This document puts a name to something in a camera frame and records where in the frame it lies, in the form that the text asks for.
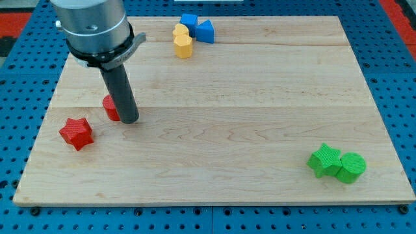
wood grain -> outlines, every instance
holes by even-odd
[[[14,201],[22,206],[361,205],[415,195],[336,17],[211,18],[216,44],[174,55],[179,18],[146,31],[125,64],[139,106],[110,121],[99,72],[69,57]],[[95,142],[58,134],[87,117]],[[306,166],[322,142],[360,153],[351,185]]]

yellow hexagonal block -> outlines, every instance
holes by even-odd
[[[181,23],[178,23],[177,25],[175,25],[175,29],[172,32],[172,34],[173,34],[173,40],[175,40],[175,37],[176,36],[179,36],[179,35],[187,35],[187,36],[189,36],[189,29],[188,29],[187,26],[185,26],[185,25],[183,25]]]
[[[174,40],[175,54],[181,59],[192,56],[192,38],[187,35],[178,35]]]

blue pegboard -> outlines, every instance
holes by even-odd
[[[375,0],[245,0],[174,5],[125,0],[130,16],[339,16],[387,130],[416,188],[416,63]],[[0,69],[0,233],[415,233],[416,206],[31,208],[12,202],[68,56],[48,0]]]

blue cube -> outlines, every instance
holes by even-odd
[[[214,43],[215,30],[208,19],[196,27],[196,40],[199,42]]]
[[[180,23],[188,27],[190,37],[194,38],[196,36],[196,26],[198,25],[198,16],[193,15],[193,14],[183,14],[181,17]]]

green star block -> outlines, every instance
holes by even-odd
[[[343,183],[354,183],[364,173],[367,165],[358,153],[345,153],[341,157],[343,167],[339,170],[336,178]]]
[[[325,175],[335,176],[343,166],[339,160],[340,154],[341,150],[333,149],[322,143],[320,149],[312,153],[306,164],[315,171],[317,178]]]

